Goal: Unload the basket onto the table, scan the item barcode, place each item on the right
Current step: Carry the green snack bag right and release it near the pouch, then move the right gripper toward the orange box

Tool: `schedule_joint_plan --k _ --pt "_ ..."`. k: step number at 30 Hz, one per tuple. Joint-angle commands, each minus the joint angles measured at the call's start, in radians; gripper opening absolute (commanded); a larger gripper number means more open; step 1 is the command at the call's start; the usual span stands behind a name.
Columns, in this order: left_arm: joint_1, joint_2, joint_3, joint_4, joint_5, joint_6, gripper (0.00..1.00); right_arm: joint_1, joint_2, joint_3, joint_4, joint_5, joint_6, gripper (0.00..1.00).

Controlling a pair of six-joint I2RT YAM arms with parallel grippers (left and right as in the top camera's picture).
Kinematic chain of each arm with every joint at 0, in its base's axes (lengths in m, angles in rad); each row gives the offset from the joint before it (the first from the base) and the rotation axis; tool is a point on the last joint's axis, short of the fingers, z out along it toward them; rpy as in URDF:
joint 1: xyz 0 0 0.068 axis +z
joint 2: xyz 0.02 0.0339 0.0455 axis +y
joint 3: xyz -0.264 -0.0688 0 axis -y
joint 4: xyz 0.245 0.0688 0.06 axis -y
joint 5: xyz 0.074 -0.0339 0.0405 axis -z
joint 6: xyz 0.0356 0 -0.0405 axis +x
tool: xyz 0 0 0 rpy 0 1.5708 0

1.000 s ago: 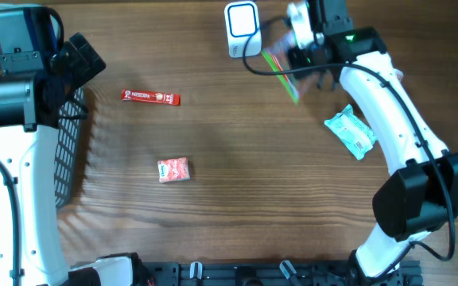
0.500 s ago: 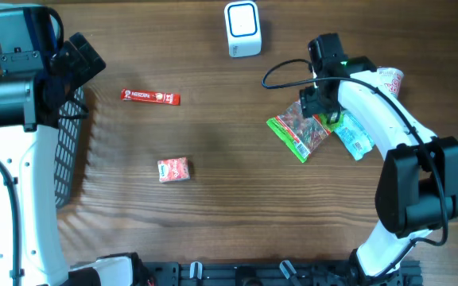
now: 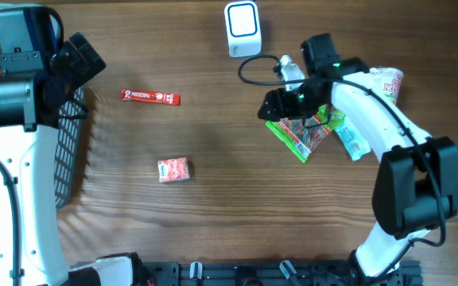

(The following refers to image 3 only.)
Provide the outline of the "green gummy candy bag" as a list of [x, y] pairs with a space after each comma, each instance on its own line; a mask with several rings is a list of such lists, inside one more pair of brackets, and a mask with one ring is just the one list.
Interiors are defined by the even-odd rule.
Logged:
[[293, 154], [305, 163], [318, 145], [344, 121], [345, 115], [327, 104], [305, 120], [283, 118], [279, 122], [266, 122], [266, 127], [279, 138]]

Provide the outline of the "light teal packet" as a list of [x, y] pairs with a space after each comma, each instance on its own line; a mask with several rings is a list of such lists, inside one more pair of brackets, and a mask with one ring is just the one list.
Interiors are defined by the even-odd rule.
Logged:
[[335, 120], [334, 130], [352, 160], [359, 160], [371, 151], [368, 141], [363, 138], [363, 135], [344, 113], [335, 110], [332, 118]]

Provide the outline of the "white chicken cup noodles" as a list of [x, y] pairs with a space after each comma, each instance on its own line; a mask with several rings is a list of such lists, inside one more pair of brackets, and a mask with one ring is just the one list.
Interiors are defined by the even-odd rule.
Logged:
[[404, 73], [397, 68], [371, 68], [371, 74], [381, 83], [382, 93], [394, 104], [397, 104]]

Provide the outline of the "small orange juice carton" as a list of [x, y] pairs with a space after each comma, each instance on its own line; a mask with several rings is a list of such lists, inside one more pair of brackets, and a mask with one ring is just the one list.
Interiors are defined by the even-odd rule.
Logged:
[[188, 159], [186, 157], [159, 160], [157, 166], [161, 183], [190, 179]]

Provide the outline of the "red Nescafe coffee stick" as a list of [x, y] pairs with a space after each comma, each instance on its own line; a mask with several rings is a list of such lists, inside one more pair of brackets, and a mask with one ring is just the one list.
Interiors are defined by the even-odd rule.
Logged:
[[171, 106], [180, 105], [180, 95], [174, 93], [165, 93], [158, 91], [134, 91], [128, 89], [122, 89], [121, 92], [122, 101], [132, 102], [151, 102], [166, 104]]

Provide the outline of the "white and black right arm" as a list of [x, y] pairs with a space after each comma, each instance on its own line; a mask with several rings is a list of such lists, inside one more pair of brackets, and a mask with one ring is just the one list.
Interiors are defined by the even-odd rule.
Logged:
[[288, 56], [278, 59], [278, 80], [258, 111], [268, 122], [305, 121], [322, 106], [341, 111], [369, 143], [379, 168], [372, 195], [375, 226], [351, 255], [348, 280], [389, 280], [417, 243], [444, 244], [446, 222], [458, 211], [458, 150], [411, 122], [383, 93], [380, 71], [360, 58], [342, 59], [332, 37], [301, 45], [305, 71]]

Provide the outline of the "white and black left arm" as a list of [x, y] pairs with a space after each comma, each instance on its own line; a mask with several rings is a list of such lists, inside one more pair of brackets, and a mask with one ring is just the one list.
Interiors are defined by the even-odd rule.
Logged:
[[0, 285], [134, 285], [129, 254], [70, 267], [56, 213], [61, 107], [105, 68], [47, 6], [0, 9]]

